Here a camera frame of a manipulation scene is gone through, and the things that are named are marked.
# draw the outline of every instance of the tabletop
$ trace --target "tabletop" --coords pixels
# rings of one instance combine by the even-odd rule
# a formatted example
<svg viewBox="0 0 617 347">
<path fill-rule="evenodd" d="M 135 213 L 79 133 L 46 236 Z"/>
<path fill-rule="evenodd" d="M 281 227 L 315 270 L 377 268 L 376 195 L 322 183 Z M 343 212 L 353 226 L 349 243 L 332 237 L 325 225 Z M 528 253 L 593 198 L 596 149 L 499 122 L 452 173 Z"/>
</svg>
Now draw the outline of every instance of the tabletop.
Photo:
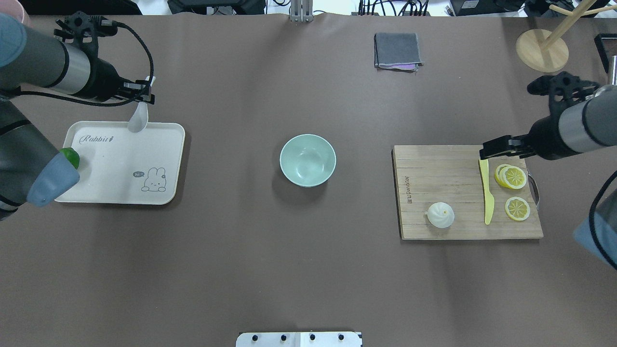
<svg viewBox="0 0 617 347">
<path fill-rule="evenodd" d="M 48 34 L 51 17 L 34 17 Z M 391 151 L 527 133 L 548 100 L 516 56 L 518 35 L 558 19 L 365 18 L 323 14 L 114 17 L 144 39 L 157 83 L 151 122 L 184 126 L 178 192 L 164 206 L 24 205 L 0 224 L 0 345 L 233 346 L 241 332 L 353 330 L 365 346 L 606 346 L 610 267 L 573 230 L 617 149 L 528 167 L 541 240 L 402 241 Z M 581 19 L 565 67 L 606 83 Z M 373 35 L 417 33 L 417 73 L 376 70 Z M 126 31 L 100 40 L 123 77 L 147 75 Z M 54 143 L 80 120 L 130 118 L 34 96 L 14 104 Z M 337 154 L 327 183 L 278 167 L 301 133 Z"/>
</svg>

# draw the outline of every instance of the robotic arm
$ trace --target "robotic arm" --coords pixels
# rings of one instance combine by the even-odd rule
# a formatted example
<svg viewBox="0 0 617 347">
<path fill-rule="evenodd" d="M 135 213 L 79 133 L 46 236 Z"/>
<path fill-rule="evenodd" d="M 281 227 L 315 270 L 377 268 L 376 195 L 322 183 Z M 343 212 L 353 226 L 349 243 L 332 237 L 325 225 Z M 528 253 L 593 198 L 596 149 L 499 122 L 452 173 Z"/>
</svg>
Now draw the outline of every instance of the robotic arm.
<svg viewBox="0 0 617 347">
<path fill-rule="evenodd" d="M 533 81 L 527 91 L 549 96 L 550 115 L 534 123 L 526 135 L 485 142 L 480 158 L 538 155 L 556 160 L 617 145 L 617 86 L 598 87 L 567 72 Z M 604 184 L 574 238 L 617 270 L 617 190 L 598 206 L 616 177 L 617 172 Z"/>
<path fill-rule="evenodd" d="M 0 14 L 0 220 L 27 201 L 47 205 L 79 181 L 77 170 L 10 99 L 40 95 L 90 106 L 121 106 L 132 101 L 154 104 L 149 81 L 122 78 L 97 56 L 99 37 L 115 35 L 118 27 L 126 28 L 146 50 L 150 75 L 154 75 L 150 52 L 130 27 L 82 12 L 57 23 L 61 30 L 54 34 L 62 42 Z M 24 83 L 89 101 L 22 91 Z M 122 101 L 102 103 L 109 99 Z"/>
</svg>

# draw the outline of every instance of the knife blade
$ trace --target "knife blade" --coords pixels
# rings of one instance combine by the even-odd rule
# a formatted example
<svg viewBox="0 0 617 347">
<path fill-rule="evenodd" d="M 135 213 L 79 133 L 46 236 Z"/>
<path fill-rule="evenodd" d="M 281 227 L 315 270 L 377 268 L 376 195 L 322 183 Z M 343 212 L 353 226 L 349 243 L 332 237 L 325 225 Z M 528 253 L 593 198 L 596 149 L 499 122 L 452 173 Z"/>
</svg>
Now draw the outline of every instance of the knife blade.
<svg viewBox="0 0 617 347">
<path fill-rule="evenodd" d="M 493 219 L 495 198 L 489 189 L 489 161 L 478 159 L 480 176 L 482 176 L 482 190 L 484 191 L 484 224 L 489 225 Z"/>
</svg>

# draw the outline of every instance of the white tray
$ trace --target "white tray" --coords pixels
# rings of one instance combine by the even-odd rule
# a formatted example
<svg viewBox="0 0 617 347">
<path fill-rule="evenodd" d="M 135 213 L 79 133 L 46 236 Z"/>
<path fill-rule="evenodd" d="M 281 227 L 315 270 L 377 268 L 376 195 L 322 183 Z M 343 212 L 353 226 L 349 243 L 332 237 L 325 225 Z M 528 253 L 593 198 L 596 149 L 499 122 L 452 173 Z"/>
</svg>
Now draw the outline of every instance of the white tray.
<svg viewBox="0 0 617 347">
<path fill-rule="evenodd" d="M 139 133 L 128 122 L 77 122 L 64 147 L 80 155 L 80 181 L 56 201 L 163 205 L 176 195 L 184 128 L 148 123 Z"/>
</svg>

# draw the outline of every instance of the lemon slice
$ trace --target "lemon slice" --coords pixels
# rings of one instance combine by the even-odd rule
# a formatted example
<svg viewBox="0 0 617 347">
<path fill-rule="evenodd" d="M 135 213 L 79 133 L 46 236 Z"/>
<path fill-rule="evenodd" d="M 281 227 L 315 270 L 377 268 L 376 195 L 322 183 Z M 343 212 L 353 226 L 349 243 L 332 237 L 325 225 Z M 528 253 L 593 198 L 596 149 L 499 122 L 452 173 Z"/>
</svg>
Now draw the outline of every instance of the lemon slice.
<svg viewBox="0 0 617 347">
<path fill-rule="evenodd" d="M 502 169 L 505 169 L 505 168 L 506 168 L 506 167 L 508 167 L 508 166 L 511 166 L 511 165 L 510 165 L 510 164 L 501 164 L 501 165 L 499 165 L 499 166 L 495 169 L 495 175 L 494 175 L 494 177 L 495 177 L 495 181 L 497 181 L 497 183 L 498 183 L 500 186 L 504 186 L 504 185 L 503 185 L 504 183 L 503 183 L 503 181 L 501 180 L 501 178 L 499 178 L 499 175 L 501 174 Z"/>
<path fill-rule="evenodd" d="M 513 196 L 505 202 L 505 213 L 513 220 L 522 221 L 529 217 L 529 204 L 527 201 Z"/>
<path fill-rule="evenodd" d="M 510 189 L 521 189 L 527 184 L 527 175 L 520 167 L 508 166 L 502 169 L 499 178 L 504 187 Z"/>
</svg>

